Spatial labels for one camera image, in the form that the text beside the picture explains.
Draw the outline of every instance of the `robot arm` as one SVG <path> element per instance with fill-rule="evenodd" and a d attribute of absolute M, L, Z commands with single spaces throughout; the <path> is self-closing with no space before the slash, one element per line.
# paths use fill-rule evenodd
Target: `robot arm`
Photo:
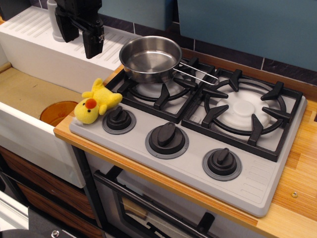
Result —
<path fill-rule="evenodd" d="M 83 31 L 86 58 L 100 54 L 105 39 L 103 21 L 98 15 L 102 0 L 55 0 L 56 21 L 65 42 L 79 36 Z"/>

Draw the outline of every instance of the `teal wall panel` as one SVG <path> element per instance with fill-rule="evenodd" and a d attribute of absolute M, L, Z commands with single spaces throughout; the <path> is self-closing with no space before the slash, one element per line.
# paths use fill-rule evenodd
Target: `teal wall panel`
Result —
<path fill-rule="evenodd" d="M 178 0 L 181 35 L 317 71 L 317 0 Z"/>
<path fill-rule="evenodd" d="M 98 13 L 165 30 L 172 23 L 173 0 L 103 0 Z"/>

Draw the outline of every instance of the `burner grate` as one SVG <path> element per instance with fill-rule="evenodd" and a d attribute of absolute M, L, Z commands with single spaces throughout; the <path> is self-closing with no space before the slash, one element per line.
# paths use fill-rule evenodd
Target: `burner grate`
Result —
<path fill-rule="evenodd" d="M 200 70 L 207 71 L 207 73 L 215 73 L 214 66 L 201 64 L 199 63 L 198 58 L 192 58 L 190 60 L 183 59 L 183 62 L 186 62 L 189 66 L 197 67 Z M 191 75 L 196 74 L 194 70 L 186 68 L 185 65 L 181 67 L 183 71 Z M 183 88 L 181 92 L 175 95 L 170 95 L 166 84 L 163 84 L 159 97 L 149 97 L 140 94 L 136 89 L 138 83 L 129 79 L 126 76 L 124 70 L 122 70 L 113 80 L 111 80 L 109 84 L 107 84 L 106 87 L 111 91 L 121 93 L 123 96 L 122 103 L 126 105 L 137 108 L 162 119 L 179 123 L 184 117 L 186 111 L 191 106 L 194 99 L 197 97 L 199 88 L 201 88 L 204 83 L 197 83 L 193 78 L 186 75 L 182 75 L 182 78 L 174 77 L 173 81 Z M 180 100 L 181 103 L 179 108 L 175 110 L 176 112 L 169 111 L 167 109 L 168 106 L 173 104 L 173 101 L 179 99 L 182 100 Z"/>
<path fill-rule="evenodd" d="M 205 85 L 205 87 L 200 90 L 199 96 L 196 98 L 192 107 L 182 120 L 182 126 L 255 155 L 277 162 L 278 156 L 287 137 L 292 119 L 296 113 L 298 104 L 303 94 L 296 90 L 285 88 L 281 82 L 271 84 L 244 76 L 241 70 L 232 72 L 220 68 L 217 70 L 215 75 L 219 78 L 225 78 L 225 80 L 221 81 L 218 85 Z M 263 93 L 261 96 L 262 101 L 276 101 L 276 104 L 279 105 L 279 109 L 272 109 L 268 107 L 262 108 L 263 112 L 276 119 L 274 123 L 272 123 L 267 128 L 264 128 L 257 116 L 252 114 L 250 118 L 250 121 L 252 122 L 252 130 L 241 130 L 233 128 L 218 119 L 220 115 L 229 109 L 229 105 L 222 105 L 218 107 L 215 106 L 211 108 L 210 100 L 216 98 L 228 98 L 228 94 L 221 91 L 221 88 L 225 85 L 229 85 L 231 90 L 238 93 L 240 90 L 240 84 L 248 85 L 251 89 L 261 90 L 261 92 L 266 91 L 266 93 Z M 289 98 L 291 98 L 294 102 L 291 110 L 289 105 L 286 105 L 284 102 L 284 99 Z M 194 116 L 195 112 L 201 105 L 204 106 L 206 115 L 200 123 L 200 121 L 197 122 L 192 118 L 196 118 L 196 116 Z M 283 132 L 277 141 L 277 147 L 275 150 L 267 149 L 258 145 L 258 140 L 261 139 L 263 135 L 273 133 L 277 129 L 282 129 Z"/>

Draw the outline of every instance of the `oven window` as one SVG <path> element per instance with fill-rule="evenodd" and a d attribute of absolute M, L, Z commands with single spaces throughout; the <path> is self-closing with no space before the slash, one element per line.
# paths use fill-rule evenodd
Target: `oven window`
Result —
<path fill-rule="evenodd" d="M 122 223 L 143 237 L 192 238 L 193 236 L 151 213 L 128 198 L 115 193 Z"/>

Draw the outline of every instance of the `pan handle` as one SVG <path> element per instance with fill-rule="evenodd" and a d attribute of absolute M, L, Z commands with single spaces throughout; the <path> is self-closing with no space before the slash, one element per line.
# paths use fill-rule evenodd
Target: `pan handle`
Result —
<path fill-rule="evenodd" d="M 184 66 L 186 66 L 186 67 L 192 68 L 192 69 L 194 69 L 194 70 L 196 70 L 196 71 L 199 71 L 200 73 L 203 73 L 203 74 L 205 74 L 205 75 L 208 75 L 209 77 L 212 77 L 212 78 L 216 79 L 217 82 L 216 82 L 216 83 L 209 83 L 209 82 L 207 82 L 207 81 L 204 81 L 204 80 L 202 80 L 202 79 L 200 79 L 200 78 L 197 78 L 197 77 L 195 77 L 195 76 L 192 76 L 192 75 L 190 75 L 190 74 L 188 74 L 188 73 L 185 73 L 185 72 L 183 72 L 183 71 L 181 71 L 181 70 L 178 70 L 178 69 L 176 69 L 176 68 L 173 68 L 173 69 L 174 69 L 175 71 L 177 71 L 177 72 L 183 73 L 183 74 L 185 74 L 185 75 L 187 75 L 187 76 L 189 76 L 189 77 L 195 78 L 195 79 L 197 79 L 197 80 L 199 80 L 199 81 L 202 81 L 202 82 L 204 82 L 204 83 L 207 83 L 207 84 L 209 84 L 209 85 L 217 85 L 217 84 L 219 83 L 219 79 L 218 79 L 217 77 L 211 75 L 211 74 L 208 74 L 208 73 L 206 73 L 206 72 L 203 72 L 203 71 L 201 71 L 201 70 L 199 70 L 199 69 L 197 69 L 197 68 L 194 68 L 194 67 L 192 67 L 192 66 L 190 66 L 190 65 L 184 64 L 184 63 L 182 63 L 182 62 L 180 62 L 180 64 L 182 64 L 182 65 L 184 65 Z"/>

